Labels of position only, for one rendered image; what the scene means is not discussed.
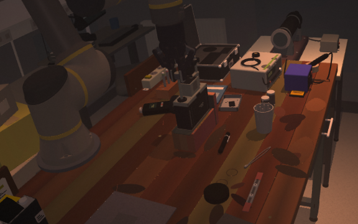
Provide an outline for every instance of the blue book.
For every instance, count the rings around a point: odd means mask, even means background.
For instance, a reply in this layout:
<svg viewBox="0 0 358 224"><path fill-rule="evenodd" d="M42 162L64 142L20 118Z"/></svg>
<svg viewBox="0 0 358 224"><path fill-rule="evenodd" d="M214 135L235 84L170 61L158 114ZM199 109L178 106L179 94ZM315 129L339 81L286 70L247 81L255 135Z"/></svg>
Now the blue book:
<svg viewBox="0 0 358 224"><path fill-rule="evenodd" d="M224 92L227 89L227 85L206 85L206 88L208 92L216 93L216 103L219 103Z"/></svg>

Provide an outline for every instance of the drawer handle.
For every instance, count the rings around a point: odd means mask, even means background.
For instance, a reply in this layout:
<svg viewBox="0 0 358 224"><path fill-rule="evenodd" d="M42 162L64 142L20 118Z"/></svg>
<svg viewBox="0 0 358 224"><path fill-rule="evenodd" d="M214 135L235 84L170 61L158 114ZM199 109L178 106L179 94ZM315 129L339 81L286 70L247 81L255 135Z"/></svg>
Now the drawer handle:
<svg viewBox="0 0 358 224"><path fill-rule="evenodd" d="M329 134L331 133L331 128L333 127L334 118L326 119L326 121L329 121L329 128L327 133L321 133L322 135L327 136L329 138Z"/></svg>

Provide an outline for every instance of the purple cube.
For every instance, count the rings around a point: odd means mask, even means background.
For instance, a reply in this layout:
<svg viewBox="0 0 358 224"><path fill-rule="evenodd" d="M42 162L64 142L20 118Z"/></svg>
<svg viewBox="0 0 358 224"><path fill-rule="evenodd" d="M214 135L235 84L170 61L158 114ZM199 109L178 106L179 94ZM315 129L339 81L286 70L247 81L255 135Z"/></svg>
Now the purple cube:
<svg viewBox="0 0 358 224"><path fill-rule="evenodd" d="M290 64L284 74L285 91L308 92L311 65Z"/></svg>

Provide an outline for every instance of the gray floor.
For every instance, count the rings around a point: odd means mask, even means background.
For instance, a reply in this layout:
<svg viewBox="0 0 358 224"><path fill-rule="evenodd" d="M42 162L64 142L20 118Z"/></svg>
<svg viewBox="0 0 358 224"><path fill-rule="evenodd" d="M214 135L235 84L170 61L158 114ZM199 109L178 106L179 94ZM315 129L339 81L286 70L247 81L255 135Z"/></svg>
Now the gray floor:
<svg viewBox="0 0 358 224"><path fill-rule="evenodd" d="M92 115L95 125L126 97L117 96ZM319 224L358 223L358 114L343 113L339 141L334 143L328 188L321 188ZM311 197L309 179L304 197ZM300 207L295 224L310 224L310 209Z"/></svg>

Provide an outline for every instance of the yellow ring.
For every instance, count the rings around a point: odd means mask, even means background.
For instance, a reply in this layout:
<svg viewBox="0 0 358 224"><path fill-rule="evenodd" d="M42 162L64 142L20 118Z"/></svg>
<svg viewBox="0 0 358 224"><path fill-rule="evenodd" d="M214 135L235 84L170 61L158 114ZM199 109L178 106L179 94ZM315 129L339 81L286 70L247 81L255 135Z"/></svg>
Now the yellow ring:
<svg viewBox="0 0 358 224"><path fill-rule="evenodd" d="M64 58L61 62L59 62L57 65L64 65L67 62L69 62L71 59L79 56L80 54L82 54L85 50L88 50L90 48L92 48L92 44L88 44L87 46L81 48L80 50L77 50L76 52L72 53L71 55L69 55L67 58Z"/></svg>
<svg viewBox="0 0 358 224"><path fill-rule="evenodd" d="M71 74L74 75L74 77L79 81L79 83L81 84L82 86L82 90L84 91L84 95L85 95L85 103L84 103L84 106L86 106L88 104L88 90L86 89L86 86L85 86L85 83L84 81L82 80L82 78L79 76L79 74L77 74L76 72L74 72L72 69L70 68L66 68L65 69L70 72Z"/></svg>
<svg viewBox="0 0 358 224"><path fill-rule="evenodd" d="M150 9L166 9L169 7L173 7L173 6L178 6L180 4L183 3L183 0L177 0L174 2L170 2L170 3L165 3L165 4L158 4L158 5L151 5L149 4L149 8Z"/></svg>
<svg viewBox="0 0 358 224"><path fill-rule="evenodd" d="M43 139L46 141L61 139L61 138L64 138L64 137L67 137L67 136L73 134L76 130L78 130L78 128L80 128L81 124L82 124L82 121L80 120L80 122L74 128L71 128L69 131L66 131L63 134L58 134L56 136L42 136L42 135L39 135L39 136L40 136L40 139Z"/></svg>

